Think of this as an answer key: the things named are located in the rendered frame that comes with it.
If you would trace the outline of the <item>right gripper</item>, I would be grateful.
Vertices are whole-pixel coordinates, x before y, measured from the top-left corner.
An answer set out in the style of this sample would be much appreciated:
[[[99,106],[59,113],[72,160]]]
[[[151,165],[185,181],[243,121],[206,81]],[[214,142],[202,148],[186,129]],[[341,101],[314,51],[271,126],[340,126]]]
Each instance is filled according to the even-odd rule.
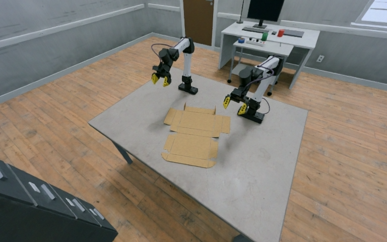
[[[160,78],[164,78],[164,84],[163,84],[163,87],[166,87],[166,86],[169,86],[171,84],[171,74],[170,74],[170,67],[167,66],[167,65],[164,65],[163,68],[166,70],[166,71],[161,71],[161,72],[157,72],[157,73],[153,73],[152,74],[152,82],[153,84],[155,85],[158,80]]]

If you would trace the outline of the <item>tan cardboard box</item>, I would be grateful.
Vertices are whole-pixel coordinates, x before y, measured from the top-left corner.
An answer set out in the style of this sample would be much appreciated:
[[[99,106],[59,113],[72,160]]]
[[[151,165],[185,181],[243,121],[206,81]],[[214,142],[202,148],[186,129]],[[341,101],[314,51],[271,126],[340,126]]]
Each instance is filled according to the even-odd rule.
[[[216,161],[208,161],[208,156],[209,159],[217,158],[218,142],[211,137],[219,137],[221,132],[229,134],[231,121],[230,116],[215,114],[216,105],[215,110],[188,107],[186,103],[184,111],[170,108],[164,123],[171,125],[170,130],[177,134],[168,135],[163,149],[170,154],[162,152],[163,159],[204,168],[213,167]]]

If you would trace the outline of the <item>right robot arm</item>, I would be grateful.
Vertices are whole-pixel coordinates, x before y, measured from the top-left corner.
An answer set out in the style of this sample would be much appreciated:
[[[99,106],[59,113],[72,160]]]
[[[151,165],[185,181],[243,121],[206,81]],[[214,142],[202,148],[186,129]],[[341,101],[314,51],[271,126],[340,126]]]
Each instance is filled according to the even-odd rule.
[[[190,44],[189,44],[190,43]],[[180,53],[183,51],[184,55],[184,71],[182,75],[182,82],[178,87],[193,93],[198,91],[198,88],[191,86],[192,79],[190,73],[190,63],[191,56],[195,50],[195,46],[192,38],[184,38],[177,46],[174,48],[165,49],[163,48],[158,55],[160,56],[162,63],[159,66],[153,66],[152,70],[161,72],[166,71],[163,66],[167,65],[170,68],[172,67],[173,62],[176,62],[179,58]]]

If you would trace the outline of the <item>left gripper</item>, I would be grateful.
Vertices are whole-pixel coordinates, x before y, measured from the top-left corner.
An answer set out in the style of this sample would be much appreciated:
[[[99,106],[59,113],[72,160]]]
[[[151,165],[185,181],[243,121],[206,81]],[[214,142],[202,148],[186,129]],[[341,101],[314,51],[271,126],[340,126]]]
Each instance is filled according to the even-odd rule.
[[[249,103],[249,97],[246,96],[247,92],[248,91],[246,91],[245,96],[241,95],[241,97],[232,94],[232,92],[230,93],[230,95],[227,94],[227,96],[225,96],[225,99],[223,101],[223,106],[224,106],[225,110],[226,110],[226,108],[231,100],[234,102],[237,102],[237,103],[243,102],[244,104],[243,104],[242,108],[240,109],[238,115],[244,114],[245,111],[247,110],[248,103]]]

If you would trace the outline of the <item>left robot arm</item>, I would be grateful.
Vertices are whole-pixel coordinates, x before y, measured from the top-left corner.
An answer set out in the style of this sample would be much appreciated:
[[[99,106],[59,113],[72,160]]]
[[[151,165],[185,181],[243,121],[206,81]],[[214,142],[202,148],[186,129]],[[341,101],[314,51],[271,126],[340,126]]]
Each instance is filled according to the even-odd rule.
[[[273,54],[269,54],[267,60],[269,60],[273,56],[274,56]],[[256,119],[259,119],[259,120],[264,119],[265,114],[257,112],[257,110],[261,106],[260,103],[261,103],[263,94],[266,91],[268,85],[273,80],[273,78],[275,76],[278,76],[279,73],[281,72],[282,67],[283,67],[283,62],[284,62],[284,58],[273,57],[272,59],[270,59],[266,63],[263,62],[264,64],[263,63],[260,64],[262,67],[272,69],[274,71],[274,74],[271,77],[261,81],[255,94],[249,99],[249,103],[248,103],[249,108],[247,108],[247,110],[245,111],[244,114],[249,115],[251,117],[254,117]],[[260,66],[260,65],[258,65],[258,66]],[[264,74],[264,76],[263,76],[263,74]],[[272,71],[261,68],[261,67],[259,67],[259,68],[257,68],[257,66],[252,67],[252,68],[246,67],[245,69],[241,70],[238,73],[239,82],[240,82],[239,87],[243,87],[243,89],[238,90],[238,89],[234,88],[232,94],[235,94],[235,95],[240,96],[240,97],[241,97],[241,95],[245,96],[246,91],[248,91],[250,86],[251,86],[251,84],[248,85],[250,82],[258,80],[258,79],[266,78],[266,77],[270,76],[271,74],[272,74]],[[248,86],[245,87],[246,85],[248,85]]]

